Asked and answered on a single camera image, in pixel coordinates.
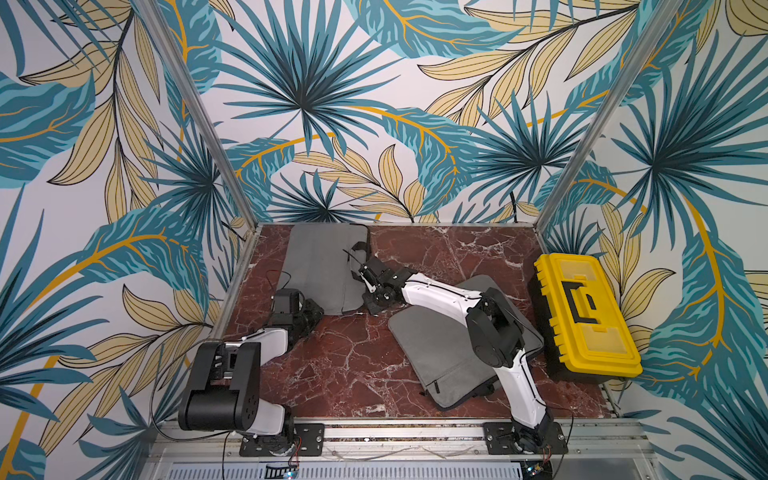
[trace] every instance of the black cable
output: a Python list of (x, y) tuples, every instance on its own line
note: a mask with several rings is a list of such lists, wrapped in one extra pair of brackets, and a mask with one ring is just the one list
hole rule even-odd
[[(568, 437), (565, 439), (566, 451), (568, 450), (568, 443), (571, 441), (571, 433), (574, 431), (574, 418), (575, 417), (574, 417), (573, 411), (570, 411), (570, 412), (571, 412), (571, 428), (568, 430)], [(557, 470), (554, 471), (554, 474), (552, 474), (552, 478), (550, 478), (550, 480), (554, 480), (554, 478), (556, 476), (558, 476), (558, 472), (560, 471), (560, 467), (563, 466), (563, 460), (565, 460), (565, 454), (563, 454), (560, 457), (560, 462), (558, 463), (558, 468), (557, 468)]]
[[(525, 328), (527, 331), (529, 331), (529, 332), (533, 333), (533, 334), (534, 334), (534, 336), (539, 336), (539, 333), (538, 333), (538, 332), (535, 332), (534, 330), (531, 330), (530, 328), (528, 328), (528, 326), (527, 326), (527, 325), (525, 325), (525, 324), (522, 322), (522, 320), (520, 320), (520, 319), (519, 319), (519, 318), (518, 318), (518, 317), (515, 315), (515, 313), (514, 313), (514, 312), (512, 312), (511, 310), (507, 310), (506, 308), (504, 308), (504, 307), (503, 307), (503, 306), (501, 306), (501, 305), (498, 305), (498, 308), (500, 308), (500, 309), (504, 310), (506, 313), (509, 313), (510, 315), (512, 315), (512, 318), (514, 318), (514, 319), (515, 319), (515, 322), (517, 322), (517, 323), (518, 323), (518, 325), (522, 326), (522, 327), (523, 327), (523, 328)], [(530, 351), (530, 352), (527, 352), (527, 353), (525, 354), (525, 359), (527, 360), (527, 359), (531, 358), (531, 357), (532, 357), (534, 354), (538, 355), (538, 354), (539, 354), (539, 353), (540, 353), (540, 352), (541, 352), (543, 349), (544, 349), (544, 341), (542, 340), (542, 342), (541, 342), (541, 346), (540, 346), (540, 347), (538, 347), (536, 350), (532, 350), (532, 351)]]
[(228, 432), (227, 436), (224, 437), (224, 447), (221, 449), (221, 480), (227, 480), (224, 476), (224, 453), (227, 451), (227, 439), (230, 437), (230, 434), (232, 432)]
[(460, 296), (461, 298), (463, 298), (465, 300), (482, 300), (481, 296), (478, 296), (477, 298), (470, 297), (470, 296), (464, 296), (464, 295), (460, 294), (459, 292), (454, 292), (453, 290), (447, 289), (444, 286), (435, 285), (434, 283), (427, 283), (427, 282), (422, 282), (421, 280), (411, 280), (411, 279), (406, 280), (406, 283), (408, 283), (408, 282), (421, 283), (422, 285), (426, 285), (426, 286), (433, 286), (435, 288), (439, 288), (441, 290), (445, 290), (446, 292), (453, 293), (454, 295), (458, 295), (458, 296)]
[(201, 343), (205, 343), (205, 342), (217, 342), (219, 344), (225, 343), (225, 341), (223, 339), (202, 339), (202, 340), (196, 341), (195, 343), (190, 345), (190, 347), (188, 349), (184, 350), (180, 355), (176, 356), (175, 359), (171, 360), (165, 366), (165, 368), (163, 368), (163, 370), (161, 372), (158, 372), (157, 373), (157, 377), (155, 377), (155, 379), (154, 379), (154, 384), (152, 385), (152, 392), (149, 395), (149, 419), (152, 422), (152, 426), (155, 427), (155, 429), (157, 430), (157, 433), (159, 433), (161, 436), (165, 437), (166, 439), (171, 440), (172, 442), (196, 442), (197, 440), (210, 439), (212, 437), (217, 437), (219, 435), (224, 435), (225, 433), (229, 432), (229, 431), (225, 430), (223, 432), (211, 433), (210, 435), (204, 435), (204, 436), (201, 436), (201, 437), (194, 437), (192, 439), (175, 439), (174, 437), (170, 437), (170, 436), (166, 435), (165, 432), (160, 430), (160, 426), (157, 425), (157, 420), (154, 418), (154, 407), (152, 405), (154, 404), (154, 393), (157, 391), (157, 384), (160, 382), (160, 377), (162, 377), (165, 374), (165, 372), (168, 371), (168, 369), (173, 364), (176, 363), (177, 360), (185, 357), (187, 355), (187, 353), (190, 350), (192, 350), (193, 347), (195, 347), (197, 345), (200, 345)]
[(270, 280), (270, 278), (267, 276), (267, 274), (268, 274), (269, 272), (279, 272), (279, 273), (280, 273), (280, 275), (282, 275), (283, 273), (285, 273), (285, 274), (288, 276), (288, 280), (286, 280), (286, 282), (283, 284), (283, 286), (282, 286), (282, 287), (280, 287), (278, 290), (285, 288), (285, 287), (286, 287), (286, 285), (288, 284), (288, 282), (290, 282), (290, 279), (292, 279), (292, 278), (293, 278), (293, 276), (292, 276), (290, 273), (288, 273), (288, 272), (282, 272), (282, 271), (280, 271), (280, 270), (275, 270), (275, 269), (272, 269), (272, 270), (267, 270), (266, 272), (264, 272), (264, 278), (266, 279), (266, 281), (267, 281), (267, 282), (269, 282), (269, 284), (270, 284), (270, 288), (271, 288), (272, 290), (275, 290), (275, 286), (272, 284), (272, 280)]

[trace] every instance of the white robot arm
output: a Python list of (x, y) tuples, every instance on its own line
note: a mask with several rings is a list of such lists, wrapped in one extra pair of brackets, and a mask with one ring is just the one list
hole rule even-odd
[(502, 292), (464, 290), (405, 267), (395, 272), (376, 257), (366, 261), (359, 274), (368, 289), (363, 299), (371, 313), (403, 302), (466, 326), (475, 355), (493, 367), (504, 388), (512, 420), (519, 424), (521, 449), (535, 452), (543, 446), (554, 422), (528, 369), (520, 322), (506, 307)]

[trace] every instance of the cable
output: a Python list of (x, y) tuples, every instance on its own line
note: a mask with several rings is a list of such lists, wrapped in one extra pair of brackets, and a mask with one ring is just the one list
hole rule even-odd
[(286, 280), (286, 282), (283, 284), (283, 286), (282, 286), (282, 287), (280, 287), (280, 289), (282, 289), (282, 288), (285, 288), (285, 287), (286, 287), (286, 285), (288, 284), (288, 282), (290, 282), (290, 279), (292, 279), (292, 278), (293, 278), (293, 276), (291, 276), (291, 274), (290, 274), (290, 273), (288, 273), (288, 272), (283, 272), (283, 271), (281, 271), (281, 270), (275, 270), (275, 269), (267, 270), (266, 272), (264, 272), (264, 278), (265, 278), (265, 279), (266, 279), (266, 281), (267, 281), (267, 282), (270, 284), (270, 288), (271, 288), (272, 290), (275, 290), (275, 286), (272, 284), (272, 280), (270, 280), (270, 278), (267, 276), (267, 274), (268, 274), (269, 272), (278, 272), (280, 275), (282, 275), (283, 273), (285, 273), (285, 274), (288, 276), (288, 280)]
[(444, 286), (435, 285), (434, 283), (427, 283), (427, 282), (422, 282), (421, 280), (411, 280), (411, 279), (406, 280), (406, 284), (408, 282), (421, 283), (422, 285), (426, 285), (426, 286), (433, 286), (435, 288), (439, 288), (441, 290), (445, 290), (446, 292), (453, 293), (454, 295), (458, 295), (458, 296), (460, 296), (461, 298), (463, 298), (465, 300), (482, 300), (482, 296), (478, 296), (478, 297), (475, 298), (475, 297), (470, 297), (470, 296), (462, 295), (459, 292), (454, 292), (453, 290), (447, 289)]
[[(534, 330), (532, 330), (532, 329), (528, 328), (528, 326), (527, 326), (527, 325), (525, 325), (525, 324), (522, 322), (522, 320), (520, 320), (520, 319), (518, 318), (518, 316), (517, 316), (517, 315), (515, 315), (515, 313), (514, 313), (514, 312), (512, 312), (511, 310), (507, 310), (506, 308), (504, 308), (504, 307), (503, 307), (503, 306), (501, 306), (501, 305), (498, 305), (498, 308), (500, 308), (500, 309), (504, 310), (506, 313), (509, 313), (510, 315), (512, 315), (512, 318), (514, 318), (514, 319), (515, 319), (515, 322), (517, 322), (517, 323), (518, 323), (518, 325), (522, 326), (522, 327), (523, 327), (523, 328), (525, 328), (527, 331), (529, 331), (529, 332), (533, 333), (533, 334), (534, 334), (534, 336), (539, 336), (539, 333), (538, 333), (538, 332), (535, 332)], [(531, 357), (532, 357), (534, 354), (538, 355), (538, 354), (539, 354), (539, 353), (540, 353), (540, 352), (541, 352), (543, 349), (544, 349), (544, 342), (542, 341), (542, 342), (541, 342), (541, 346), (540, 346), (539, 348), (537, 348), (536, 350), (532, 350), (532, 351), (530, 351), (530, 352), (528, 352), (528, 353), (526, 353), (526, 354), (525, 354), (525, 359), (527, 360), (527, 359), (531, 358)]]
[(204, 439), (210, 439), (213, 437), (217, 437), (219, 435), (224, 435), (225, 433), (231, 433), (229, 430), (225, 430), (223, 432), (218, 433), (211, 433), (210, 435), (204, 435), (201, 437), (194, 437), (192, 439), (175, 439), (174, 437), (168, 436), (165, 432), (160, 430), (160, 426), (157, 424), (157, 420), (154, 418), (154, 407), (152, 406), (154, 404), (154, 393), (157, 391), (157, 384), (160, 382), (160, 377), (162, 377), (168, 369), (176, 363), (177, 360), (182, 359), (187, 355), (187, 353), (192, 350), (193, 347), (200, 345), (201, 343), (205, 342), (217, 342), (219, 344), (225, 343), (223, 339), (202, 339), (198, 340), (192, 345), (189, 346), (188, 349), (184, 350), (180, 355), (176, 356), (175, 359), (171, 360), (165, 368), (161, 372), (157, 373), (157, 376), (154, 379), (154, 384), (152, 385), (152, 392), (149, 395), (149, 419), (152, 422), (152, 426), (155, 427), (157, 430), (157, 433), (159, 433), (161, 436), (165, 437), (168, 440), (171, 440), (172, 442), (196, 442), (197, 440), (204, 440)]
[(227, 480), (224, 476), (224, 453), (227, 451), (227, 439), (231, 434), (232, 432), (228, 432), (227, 436), (224, 437), (224, 447), (221, 449), (221, 480)]
[[(571, 412), (571, 428), (568, 430), (568, 437), (565, 439), (565, 448), (568, 448), (568, 442), (571, 441), (571, 433), (574, 431), (574, 413)], [(552, 474), (552, 478), (550, 480), (554, 480), (555, 477), (558, 476), (558, 472), (560, 471), (560, 467), (563, 466), (563, 460), (565, 460), (565, 454), (563, 454), (562, 457), (560, 457), (560, 463), (558, 463), (558, 469), (554, 471), (554, 474)]]
[(347, 462), (367, 462), (369, 460), (377, 460), (379, 458), (389, 457), (390, 455), (395, 455), (395, 454), (404, 452), (406, 450), (421, 449), (421, 450), (424, 450), (425, 452), (431, 453), (433, 455), (437, 455), (438, 457), (442, 458), (443, 460), (446, 460), (448, 457), (456, 457), (456, 456), (459, 456), (459, 455), (464, 455), (466, 452), (469, 452), (470, 450), (472, 450), (474, 448), (475, 447), (469, 447), (469, 448), (463, 449), (463, 450), (461, 450), (459, 452), (437, 453), (437, 452), (433, 452), (432, 450), (428, 450), (425, 447), (422, 447), (422, 446), (419, 445), (419, 446), (415, 446), (415, 447), (405, 447), (404, 449), (395, 450), (394, 452), (389, 452), (389, 453), (382, 453), (381, 455), (376, 455), (376, 456), (373, 456), (373, 457), (364, 457), (364, 458), (346, 457), (344, 455), (340, 455), (340, 454), (336, 453), (336, 451), (331, 452), (331, 455), (337, 457), (339, 460), (344, 460), (344, 461), (347, 461)]

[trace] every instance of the tropical leaf wallpaper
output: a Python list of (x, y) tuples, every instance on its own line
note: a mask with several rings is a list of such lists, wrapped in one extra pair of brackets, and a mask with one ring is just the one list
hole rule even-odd
[[(231, 9), (160, 4), (206, 91)], [(136, 478), (249, 232), (128, 0), (0, 19), (0, 478)]]
[(544, 236), (612, 280), (644, 367), (614, 401), (666, 476), (768, 478), (768, 2), (704, 2), (682, 28), (692, 4), (656, 50), (679, 54), (648, 59)]
[(177, 39), (260, 221), (533, 221), (658, 1), (231, 0)]

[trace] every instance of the blue palm leaf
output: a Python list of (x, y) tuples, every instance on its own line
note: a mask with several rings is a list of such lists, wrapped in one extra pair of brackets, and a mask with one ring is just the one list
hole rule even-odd
[[(756, 152), (768, 147), (768, 141), (745, 141), (741, 135), (768, 124), (768, 118), (748, 120), (752, 114), (768, 106), (768, 58), (751, 65), (768, 38), (763, 38), (745, 55), (737, 55), (740, 40), (719, 63), (714, 63), (718, 34), (706, 60), (696, 62), (696, 48), (691, 50), (680, 87), (673, 96), (673, 80), (664, 71), (664, 97), (657, 104), (652, 89), (645, 89), (648, 115), (634, 105), (629, 108), (640, 125), (641, 137), (630, 127), (621, 125), (627, 141), (614, 143), (647, 166), (646, 171), (618, 207), (637, 199), (624, 223), (628, 228), (647, 205), (648, 215), (641, 220), (639, 233), (653, 219), (656, 246), (660, 222), (667, 221), (670, 242), (676, 240), (675, 219), (680, 218), (686, 238), (691, 238), (690, 205), (717, 234), (712, 213), (700, 194), (724, 200), (756, 204), (713, 184), (709, 178), (729, 182), (768, 185), (768, 181), (724, 170), (724, 167), (765, 165), (768, 158)], [(739, 58), (734, 65), (731, 59)], [(694, 77), (696, 64), (703, 65)]]
[[(21, 205), (24, 189), (19, 192), (5, 228), (0, 236), (0, 268), (5, 265), (8, 246), (14, 230), (18, 209)], [(50, 282), (61, 273), (73, 260), (73, 256), (54, 263), (43, 273), (34, 278), (28, 286), (22, 288), (29, 272), (32, 258), (37, 251), (42, 228), (42, 217), (35, 235), (16, 264), (8, 266), (8, 277), (0, 285), (0, 403), (15, 409), (29, 412), (46, 419), (58, 421), (51, 410), (28, 393), (13, 386), (29, 383), (81, 383), (90, 382), (90, 378), (81, 372), (69, 369), (30, 369), (19, 371), (19, 367), (51, 355), (83, 356), (93, 359), (93, 354), (82, 346), (62, 345), (58, 342), (90, 326), (106, 322), (91, 320), (68, 326), (50, 333), (49, 329), (66, 319), (83, 306), (99, 297), (85, 298), (64, 306), (50, 313), (66, 296), (86, 284), (74, 281), (62, 287), (52, 295), (40, 301)]]
[(311, 191), (306, 184), (306, 172), (299, 179), (301, 188), (290, 184), (282, 174), (280, 178), (283, 179), (288, 189), (277, 185), (273, 186), (279, 192), (274, 194), (275, 200), (272, 202), (276, 208), (270, 211), (276, 221), (342, 223), (370, 221), (372, 219), (370, 213), (338, 209), (331, 205), (339, 181), (333, 182), (328, 191), (323, 192), (323, 185), (317, 170), (312, 176), (313, 190)]
[(574, 255), (588, 255), (590, 248), (598, 241), (603, 230), (598, 222), (584, 225), (584, 214), (581, 212), (578, 224), (576, 215), (569, 215), (564, 223), (547, 225), (547, 231), (542, 236), (547, 250), (552, 253), (573, 253)]
[(549, 99), (542, 120), (538, 119), (535, 106), (531, 103), (531, 126), (528, 127), (514, 95), (511, 100), (511, 114), (499, 104), (508, 128), (500, 126), (480, 111), (495, 134), (474, 130), (477, 135), (475, 142), (480, 148), (471, 172), (473, 182), (479, 186), (470, 194), (470, 200), (487, 191), (484, 199), (487, 203), (496, 194), (508, 197), (514, 191), (517, 198), (524, 198), (527, 193), (526, 201), (532, 201), (542, 171), (556, 175), (571, 159), (581, 135), (587, 129), (584, 120), (588, 114), (579, 115), (571, 121), (570, 111), (566, 111), (553, 125)]
[[(110, 22), (112, 22), (112, 25), (105, 28), (118, 25), (118, 21), (114, 19), (109, 11), (104, 8), (98, 0), (88, 0), (88, 3), (94, 6), (98, 11), (104, 14)], [(62, 46), (59, 45), (59, 42), (54, 38), (53, 33), (48, 29), (48, 26), (51, 25), (51, 23), (56, 24), (56, 26), (59, 27), (60, 31), (67, 36), (73, 45), (77, 46), (88, 61), (91, 61), (91, 59), (88, 57), (83, 47), (81, 47), (82, 43), (70, 31), (68, 25), (75, 26), (80, 34), (84, 35), (105, 58), (108, 57), (107, 53), (101, 47), (101, 44), (96, 40), (92, 30), (99, 31), (105, 38), (107, 38), (107, 35), (104, 33), (103, 29), (97, 25), (97, 22), (95, 22), (85, 11), (84, 2), (79, 2), (78, 0), (36, 0), (36, 2), (26, 1), (16, 2), (16, 4), (20, 6), (27, 17), (32, 20), (48, 41), (51, 42), (66, 58), (69, 58), (69, 55), (67, 55)], [(60, 17), (59, 14), (56, 13), (56, 9), (64, 12), (65, 15)], [(43, 15), (39, 10), (45, 12), (47, 18), (43, 18)], [(8, 33), (11, 46), (13, 47), (13, 52), (16, 57), (16, 74), (21, 76), (26, 65), (26, 53), (24, 52), (24, 42), (22, 40), (19, 22), (17, 21), (14, 10), (8, 4), (8, 0), (0, 0), (0, 21), (2, 21), (3, 26), (5, 26), (5, 31)]]
[(376, 117), (361, 108), (386, 108), (381, 102), (359, 98), (387, 83), (363, 82), (390, 65), (365, 70), (373, 59), (386, 50), (386, 46), (371, 47), (373, 39), (369, 38), (348, 55), (343, 55), (342, 50), (349, 44), (357, 27), (353, 26), (340, 36), (337, 35), (341, 0), (334, 1), (328, 14), (325, 2), (318, 2), (313, 28), (310, 27), (309, 3), (303, 4), (299, 25), (292, 2), (283, 3), (284, 21), (277, 17), (271, 4), (266, 2), (265, 23), (248, 5), (241, 0), (237, 1), (253, 23), (257, 36), (237, 24), (233, 18), (219, 13), (227, 18), (255, 57), (221, 41), (214, 44), (246, 65), (246, 70), (224, 64), (219, 65), (219, 69), (245, 80), (249, 85), (217, 84), (214, 87), (252, 94), (258, 100), (227, 102), (228, 105), (251, 108), (235, 118), (300, 114), (307, 151), (311, 150), (312, 140), (317, 135), (326, 151), (333, 155), (333, 146), (327, 133), (336, 135), (342, 151), (346, 151), (345, 136), (365, 144), (350, 127), (374, 133), (360, 120), (376, 121)]
[(182, 128), (183, 141), (170, 130), (169, 133), (176, 143), (169, 142), (166, 137), (162, 138), (163, 143), (175, 151), (174, 154), (168, 154), (150, 144), (149, 147), (161, 161), (145, 159), (178, 178), (143, 180), (172, 187), (153, 200), (152, 205), (166, 204), (167, 208), (178, 207), (179, 213), (186, 219), (186, 228), (195, 237), (202, 238), (205, 235), (208, 252), (213, 256), (214, 242), (221, 250), (222, 219), (226, 214), (231, 216), (232, 209), (222, 192), (219, 169), (216, 168), (202, 136), (197, 133), (194, 122)]
[[(189, 369), (182, 371), (181, 365), (174, 371), (168, 387), (154, 410), (154, 418), (162, 422), (178, 410), (180, 391), (184, 386), (186, 374)], [(136, 480), (141, 474), (141, 461), (149, 454), (153, 442), (153, 426), (144, 420), (139, 409), (125, 391), (120, 388), (123, 407), (130, 423), (116, 422), (112, 419), (88, 416), (94, 430), (108, 436), (132, 435), (127, 440), (110, 447), (102, 447), (85, 440), (78, 440), (80, 450), (89, 458), (103, 458), (104, 460), (88, 472), (81, 475), (78, 480), (99, 477), (107, 480)]]

